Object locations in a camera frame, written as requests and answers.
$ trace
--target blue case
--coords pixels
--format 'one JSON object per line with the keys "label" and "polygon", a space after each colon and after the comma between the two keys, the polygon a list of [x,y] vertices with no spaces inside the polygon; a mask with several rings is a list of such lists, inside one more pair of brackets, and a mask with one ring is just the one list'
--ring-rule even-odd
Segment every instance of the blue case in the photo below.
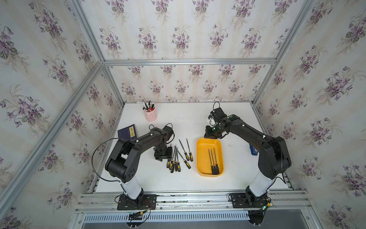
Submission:
{"label": "blue case", "polygon": [[257,156],[258,155],[258,150],[256,148],[254,148],[254,146],[252,146],[250,144],[249,144],[249,147],[250,147],[250,151],[251,151],[252,155]]}

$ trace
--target blue book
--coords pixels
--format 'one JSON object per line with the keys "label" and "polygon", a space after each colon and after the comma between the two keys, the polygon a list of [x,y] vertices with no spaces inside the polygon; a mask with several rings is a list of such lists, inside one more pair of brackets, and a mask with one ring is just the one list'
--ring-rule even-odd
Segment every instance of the blue book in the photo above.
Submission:
{"label": "blue book", "polygon": [[118,137],[121,139],[130,140],[130,139],[137,138],[135,124],[132,124],[131,126],[120,129],[117,132],[118,132]]}

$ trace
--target wire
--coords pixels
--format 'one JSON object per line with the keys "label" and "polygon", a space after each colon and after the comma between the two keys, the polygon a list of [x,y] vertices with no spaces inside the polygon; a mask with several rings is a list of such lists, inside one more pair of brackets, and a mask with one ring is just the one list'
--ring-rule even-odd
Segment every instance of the wire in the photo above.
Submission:
{"label": "wire", "polygon": [[220,103],[218,101],[216,101],[216,102],[213,103],[212,110],[214,110],[214,107],[215,107],[215,104],[216,103],[218,103],[219,104],[219,107],[220,107]]}
{"label": "wire", "polygon": [[175,138],[175,134],[173,132],[173,139],[170,142],[167,142],[167,144],[171,143],[174,140],[174,138]]}
{"label": "wire", "polygon": [[95,168],[94,168],[94,165],[93,165],[93,157],[94,157],[95,152],[98,150],[98,148],[99,148],[101,145],[103,145],[104,143],[106,143],[106,142],[108,142],[108,141],[110,141],[110,140],[113,140],[113,139],[120,139],[120,140],[125,141],[124,139],[121,139],[121,138],[115,137],[115,138],[108,139],[108,140],[106,140],[105,142],[101,143],[101,144],[100,144],[100,145],[99,145],[99,146],[94,150],[93,155],[91,156],[91,166],[92,166],[93,171],[95,172],[95,174],[96,174],[100,179],[102,179],[102,180],[104,180],[104,181],[108,181],[108,182],[115,182],[115,181],[119,182],[119,180],[110,181],[110,180],[106,180],[106,179],[102,178],[102,177],[97,173],[97,171],[95,171]]}

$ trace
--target black cable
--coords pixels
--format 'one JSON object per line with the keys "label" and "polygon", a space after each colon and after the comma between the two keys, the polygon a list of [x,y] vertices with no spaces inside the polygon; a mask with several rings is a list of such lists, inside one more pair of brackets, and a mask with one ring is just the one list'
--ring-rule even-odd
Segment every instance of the black cable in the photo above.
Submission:
{"label": "black cable", "polygon": [[166,127],[166,126],[167,126],[167,125],[169,125],[169,124],[170,124],[170,125],[172,125],[172,129],[173,129],[173,124],[172,124],[172,123],[168,123],[168,124],[166,124],[164,127]]}
{"label": "black cable", "polygon": [[214,103],[213,103],[212,110],[214,110],[214,107],[215,107],[215,104],[216,104],[216,103],[219,103],[219,102],[218,102],[218,101],[216,101],[216,102],[214,102]]}
{"label": "black cable", "polygon": [[110,140],[113,140],[113,139],[121,139],[121,138],[115,137],[115,138],[108,139],[108,140],[106,140],[105,142],[101,143],[101,144],[100,144],[100,145],[99,145],[99,146],[94,150],[93,155],[91,156],[91,166],[92,166],[93,171],[95,172],[95,174],[96,174],[100,179],[102,179],[102,180],[104,180],[104,181],[108,181],[108,182],[115,182],[115,181],[119,182],[118,180],[110,181],[110,180],[106,180],[106,179],[102,178],[101,176],[99,176],[99,174],[97,173],[97,171],[95,171],[95,168],[94,168],[94,165],[93,165],[93,157],[94,157],[95,152],[98,150],[98,148],[99,148],[101,145],[103,145],[104,143],[106,143],[106,142],[108,142],[108,141],[110,141]]}
{"label": "black cable", "polygon": [[167,144],[171,143],[174,140],[174,138],[175,138],[175,134],[173,132],[173,139],[170,142],[167,142]]}

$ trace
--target purple flower pattern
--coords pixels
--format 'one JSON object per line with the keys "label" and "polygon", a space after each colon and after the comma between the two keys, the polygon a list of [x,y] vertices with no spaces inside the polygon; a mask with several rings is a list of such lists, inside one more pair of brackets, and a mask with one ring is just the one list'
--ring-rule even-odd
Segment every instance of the purple flower pattern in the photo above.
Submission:
{"label": "purple flower pattern", "polygon": [[75,111],[71,115],[69,121],[66,123],[66,127],[71,131],[75,130],[76,135],[81,138],[81,135],[86,136],[86,123],[83,123],[84,118],[81,117],[81,112]]}
{"label": "purple flower pattern", "polygon": [[266,65],[265,64],[250,64],[249,65],[249,75],[248,75],[248,78],[251,80],[251,79],[254,79],[259,70],[261,70],[262,68],[264,68]]}
{"label": "purple flower pattern", "polygon": [[213,0],[192,0],[192,3],[196,6],[194,11],[195,19],[196,21],[199,20],[200,24],[207,18],[206,12],[210,1],[212,2]]}
{"label": "purple flower pattern", "polygon": [[202,85],[202,88],[205,90],[205,96],[209,97],[212,94],[212,91],[217,87],[215,82],[212,80],[206,80],[205,84]]}
{"label": "purple flower pattern", "polygon": [[348,31],[344,37],[342,36],[341,42],[337,45],[337,48],[341,47],[342,50],[337,54],[340,53],[346,54],[347,51],[352,52],[353,51],[352,47],[358,45],[358,40],[362,37],[365,37],[366,16],[363,15],[364,13],[365,10],[362,12],[362,14],[351,17],[352,21],[350,22],[350,25],[348,27],[351,30]]}
{"label": "purple flower pattern", "polygon": [[151,99],[150,98],[148,98],[148,97],[145,97],[145,96],[141,96],[141,95],[139,95],[138,96],[138,100],[137,100],[138,102],[148,102],[148,101],[151,101]]}
{"label": "purple flower pattern", "polygon": [[189,28],[190,26],[187,25],[183,26],[182,29],[179,27],[174,28],[177,34],[173,33],[172,35],[172,44],[175,44],[173,54],[176,54],[178,58],[183,58],[187,53],[188,44],[191,42],[187,33]]}
{"label": "purple flower pattern", "polygon": [[305,52],[305,55],[300,58],[302,64],[297,65],[294,70],[294,78],[297,78],[296,80],[301,78],[305,79],[304,74],[306,73],[309,75],[310,71],[316,68],[316,65],[319,63],[320,55],[327,53],[324,49],[325,48],[318,49],[313,45],[311,51]]}
{"label": "purple flower pattern", "polygon": [[243,58],[248,57],[250,54],[254,53],[254,49],[257,48],[258,44],[261,42],[260,31],[265,27],[259,26],[257,29],[250,28],[249,34],[247,33],[244,36],[244,39],[241,41],[242,44],[245,44],[243,48],[240,49],[240,55]]}
{"label": "purple flower pattern", "polygon": [[172,74],[172,70],[175,67],[175,65],[164,65],[164,66],[160,66],[160,68],[163,70],[163,76],[164,78],[166,77],[167,80],[172,78],[173,74]]}
{"label": "purple flower pattern", "polygon": [[307,101],[310,100],[308,97],[306,97],[307,90],[304,89],[304,87],[300,88],[298,91],[294,91],[294,95],[292,96],[292,100],[290,101],[290,104],[288,107],[290,110],[288,112],[294,113],[296,112],[297,108],[299,107],[306,107]]}
{"label": "purple flower pattern", "polygon": [[107,54],[109,56],[112,56],[113,59],[119,59],[119,55],[121,52],[119,51],[121,49],[120,41],[118,40],[118,37],[113,33],[113,30],[115,30],[115,27],[109,26],[107,30],[100,28],[99,31],[102,33],[100,34],[99,39],[101,39],[101,44],[107,46]]}
{"label": "purple flower pattern", "polygon": [[130,100],[135,99],[136,89],[132,86],[132,82],[122,83],[121,90]]}
{"label": "purple flower pattern", "polygon": [[50,193],[51,198],[47,201],[47,203],[53,206],[53,212],[62,208],[63,206],[65,208],[72,207],[72,203],[76,199],[77,194],[70,190],[68,187],[69,185],[69,182],[66,182],[65,184],[61,183],[58,190]]}
{"label": "purple flower pattern", "polygon": [[63,30],[59,25],[59,20],[55,17],[53,12],[49,11],[47,7],[41,3],[31,2],[29,6],[36,13],[33,20],[40,25],[41,32],[48,32],[51,37],[50,42],[54,45],[55,49],[57,50],[57,47],[59,47],[65,52],[65,49],[67,49],[65,43],[66,38],[61,36]]}
{"label": "purple flower pattern", "polygon": [[89,91],[86,92],[86,95],[90,100],[93,100],[93,103],[96,107],[100,107],[101,104],[101,100],[100,100],[100,96],[99,96],[99,91],[97,89],[98,87],[93,84],[92,86],[89,87]]}
{"label": "purple flower pattern", "polygon": [[170,95],[166,95],[165,99],[164,99],[164,102],[177,102],[177,99],[170,96]]}
{"label": "purple flower pattern", "polygon": [[98,129],[100,130],[102,133],[105,132],[105,125],[104,122],[102,120],[102,114],[96,114],[93,115],[91,118],[91,122],[94,124],[94,129]]}
{"label": "purple flower pattern", "polygon": [[169,0],[151,0],[151,3],[156,5],[155,7],[155,14],[157,15],[157,20],[161,19],[162,20],[162,24],[164,24],[165,22],[168,21],[168,3]]}
{"label": "purple flower pattern", "polygon": [[16,127],[20,127],[23,123],[28,123],[29,132],[35,136],[39,135],[39,131],[46,133],[51,123],[48,121],[49,115],[45,116],[45,110],[38,105],[39,100],[30,96],[19,95],[22,89],[20,85],[16,85],[14,90],[10,87],[9,93],[11,100],[4,99],[0,102],[0,106],[7,110],[7,119],[13,121]]}
{"label": "purple flower pattern", "polygon": [[79,34],[78,39],[74,40],[73,42],[74,46],[76,47],[75,53],[78,55],[79,60],[84,61],[85,67],[89,70],[92,70],[94,67],[94,61],[92,60],[89,47],[82,41],[82,36],[83,35]]}
{"label": "purple flower pattern", "polygon": [[340,73],[333,73],[331,77],[325,80],[328,83],[328,86],[322,87],[316,92],[316,94],[319,95],[316,102],[320,102],[321,105],[326,103],[331,105],[331,101],[333,101],[332,98],[335,101],[338,101],[342,95],[348,96],[350,90],[353,88],[352,82],[355,80],[355,77],[358,77],[360,80],[366,78],[366,76],[361,73],[362,71],[352,72],[347,66],[345,66]]}
{"label": "purple flower pattern", "polygon": [[[3,158],[0,157],[0,164],[2,164],[4,161]],[[14,177],[14,171],[9,171],[13,163],[10,163],[8,166],[1,167],[0,168],[0,188],[5,189],[6,186],[8,186],[11,179]]]}
{"label": "purple flower pattern", "polygon": [[46,60],[43,59],[43,63],[48,68],[48,77],[58,80],[66,90],[74,90],[72,88],[74,83],[72,78],[66,73],[66,62],[64,60],[59,59],[58,55],[56,55],[56,58],[47,56]]}
{"label": "purple flower pattern", "polygon": [[150,80],[149,88],[152,90],[153,95],[159,98],[161,96],[161,89],[164,88],[164,86],[156,80]]}
{"label": "purple flower pattern", "polygon": [[277,45],[277,48],[273,49],[272,50],[272,55],[277,55],[278,51],[280,50],[281,46],[282,46],[282,43],[283,41],[285,40],[286,38],[286,34],[287,32],[289,31],[289,29],[285,29],[285,32],[283,34],[281,34],[278,38],[277,38],[277,41],[275,43],[275,45]]}
{"label": "purple flower pattern", "polygon": [[339,206],[336,202],[334,202],[331,209],[327,210],[326,208],[322,211],[322,221],[328,227],[337,227],[342,229],[357,229],[358,227],[355,224],[356,216],[352,215],[352,213],[347,213],[346,211],[351,212],[352,207],[350,206]]}
{"label": "purple flower pattern", "polygon": [[329,123],[330,120],[328,118],[324,118],[322,121],[316,120],[315,123],[311,123],[312,130],[304,132],[305,138],[302,141],[305,141],[307,145],[312,145],[313,147],[315,147],[315,143],[317,145],[325,142],[328,144],[334,131],[336,133],[342,133],[339,126],[332,126]]}
{"label": "purple flower pattern", "polygon": [[48,150],[46,156],[43,157],[38,171],[44,171],[45,169],[47,169],[50,170],[50,173],[57,173],[58,166],[61,166],[62,168],[64,167],[64,160],[56,155],[56,152],[53,150],[53,148],[55,148],[55,145],[52,145],[52,148]]}
{"label": "purple flower pattern", "polygon": [[85,188],[85,192],[88,192],[90,190],[94,177],[94,172],[89,172],[88,175],[83,178],[83,182],[81,182],[80,184]]}
{"label": "purple flower pattern", "polygon": [[296,125],[294,124],[294,122],[290,122],[290,123],[285,123],[285,127],[283,128],[284,130],[282,131],[282,137],[284,139],[296,139],[296,135],[297,132],[295,131],[296,129]]}
{"label": "purple flower pattern", "polygon": [[352,193],[355,197],[366,195],[366,167],[360,169],[360,166],[351,163],[350,165],[343,166],[346,174],[337,172],[331,174],[331,177],[335,179],[331,184],[335,187],[335,190],[340,193],[345,193],[347,197]]}
{"label": "purple flower pattern", "polygon": [[221,65],[219,68],[219,80],[222,82],[225,82],[227,79],[230,78],[232,75],[232,72],[235,70],[235,65],[228,64],[228,65]]}
{"label": "purple flower pattern", "polygon": [[111,92],[104,94],[105,103],[114,110],[114,101],[113,101],[113,94]]}
{"label": "purple flower pattern", "polygon": [[243,87],[243,83],[239,82],[238,80],[233,80],[229,85],[229,95],[233,97],[236,95],[238,90]]}
{"label": "purple flower pattern", "polygon": [[72,153],[72,156],[76,158],[76,164],[81,163],[84,163],[84,165],[89,164],[90,154],[86,147],[88,147],[87,144],[81,143],[79,148],[74,149],[74,153]]}
{"label": "purple flower pattern", "polygon": [[274,79],[272,82],[272,90],[277,89],[278,85],[280,83],[285,82],[285,77],[287,76],[287,74],[285,73],[285,68],[283,66],[280,67],[280,69],[277,69],[275,74],[274,74]]}
{"label": "purple flower pattern", "polygon": [[325,15],[329,15],[332,11],[333,0],[318,0],[315,3],[315,6],[311,10],[312,16],[307,21],[305,28],[308,28],[307,33],[311,33],[315,30],[315,27],[317,26],[317,23],[320,19],[323,18]]}
{"label": "purple flower pattern", "polygon": [[139,28],[140,34],[138,35],[138,43],[143,45],[142,54],[145,55],[148,59],[153,59],[154,54],[156,53],[154,49],[156,49],[156,40],[155,35],[152,30],[154,26],[148,26],[145,30],[144,28]]}
{"label": "purple flower pattern", "polygon": [[115,125],[115,123],[116,123],[116,121],[117,121],[117,118],[115,118],[115,117],[111,117],[111,119],[108,121],[108,123],[110,124],[109,126],[110,126],[111,128],[113,128],[113,127],[114,127],[114,125]]}
{"label": "purple flower pattern", "polygon": [[272,137],[274,137],[276,135],[275,124],[274,123],[267,126],[267,133]]}
{"label": "purple flower pattern", "polygon": [[112,14],[115,16],[115,19],[119,20],[121,25],[123,25],[127,21],[126,12],[124,11],[124,3],[128,0],[105,0],[105,2],[112,6]]}
{"label": "purple flower pattern", "polygon": [[189,85],[188,83],[183,82],[183,80],[177,80],[174,87],[177,90],[178,96],[183,97],[186,94],[186,89],[189,88]]}
{"label": "purple flower pattern", "polygon": [[258,110],[258,113],[260,115],[263,115],[263,105],[262,105],[262,102],[260,102],[259,105],[257,106],[257,110]]}
{"label": "purple flower pattern", "polygon": [[225,102],[225,95],[223,95],[223,96],[216,96],[213,101]]}
{"label": "purple flower pattern", "polygon": [[249,98],[245,95],[239,95],[239,98],[235,99],[235,101],[249,101]]}
{"label": "purple flower pattern", "polygon": [[234,24],[234,30],[240,29],[246,23],[246,17],[250,16],[251,9],[254,8],[255,0],[234,0],[233,10],[235,15],[231,18],[231,25]]}
{"label": "purple flower pattern", "polygon": [[299,167],[299,176],[303,179],[309,179],[309,177],[316,177],[317,180],[321,179],[322,171],[320,170],[321,163],[318,161],[318,157],[309,158],[305,156],[303,165]]}
{"label": "purple flower pattern", "polygon": [[5,26],[0,35],[0,58],[6,60],[5,65],[11,65],[14,71],[18,72],[18,68],[21,67],[26,73],[28,73],[29,64],[26,62],[28,57],[21,57],[23,52],[18,51],[14,47],[14,42],[11,41],[11,35],[14,33],[10,30],[8,26]]}
{"label": "purple flower pattern", "polygon": [[128,66],[127,67],[129,70],[131,70],[131,74],[132,76],[135,78],[137,77],[137,80],[142,78],[142,74],[141,74],[141,68],[143,68],[143,66]]}
{"label": "purple flower pattern", "polygon": [[[10,212],[15,212],[16,207],[11,207]],[[32,222],[30,222],[30,218],[24,217],[23,219],[19,220],[17,216],[11,214],[6,215],[3,220],[3,229],[22,229],[22,228],[30,228],[32,225]]]}
{"label": "purple flower pattern", "polygon": [[229,34],[226,32],[226,30],[229,28],[223,28],[221,25],[217,26],[216,24],[213,26],[212,32],[208,34],[211,40],[211,52],[213,54],[216,54],[217,52],[220,52],[222,46],[222,42],[225,38],[229,36]]}
{"label": "purple flower pattern", "polygon": [[191,96],[191,97],[189,97],[189,100],[188,100],[188,102],[195,102],[195,103],[197,103],[197,102],[199,102],[199,98],[200,98],[200,96],[199,95],[197,95],[197,96]]}
{"label": "purple flower pattern", "polygon": [[268,110],[268,119],[271,119],[275,114],[280,114],[280,102],[278,99],[275,99],[274,101],[271,101],[270,108]]}
{"label": "purple flower pattern", "polygon": [[204,68],[203,65],[190,65],[188,71],[191,72],[191,75],[189,76],[189,79],[192,79],[192,82],[198,81],[201,79],[201,75]]}
{"label": "purple flower pattern", "polygon": [[274,5],[276,6],[274,13],[272,13],[272,21],[274,25],[276,23],[280,23],[286,14],[287,9],[290,7],[292,3],[297,2],[297,0],[275,0]]}

